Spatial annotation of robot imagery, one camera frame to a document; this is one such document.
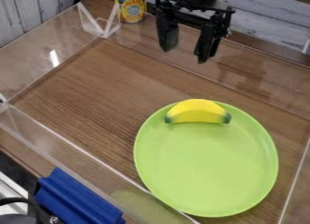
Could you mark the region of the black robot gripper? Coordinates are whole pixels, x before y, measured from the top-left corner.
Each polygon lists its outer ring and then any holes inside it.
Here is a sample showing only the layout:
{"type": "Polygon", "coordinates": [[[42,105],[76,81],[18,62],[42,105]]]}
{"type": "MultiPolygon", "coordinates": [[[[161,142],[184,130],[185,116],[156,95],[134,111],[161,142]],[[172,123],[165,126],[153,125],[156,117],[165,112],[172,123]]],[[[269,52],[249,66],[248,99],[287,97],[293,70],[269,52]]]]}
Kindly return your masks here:
{"type": "Polygon", "coordinates": [[[154,0],[156,30],[158,45],[164,52],[177,45],[177,23],[200,28],[193,54],[197,63],[205,63],[215,56],[221,28],[229,28],[233,7],[217,0],[154,0]]]}

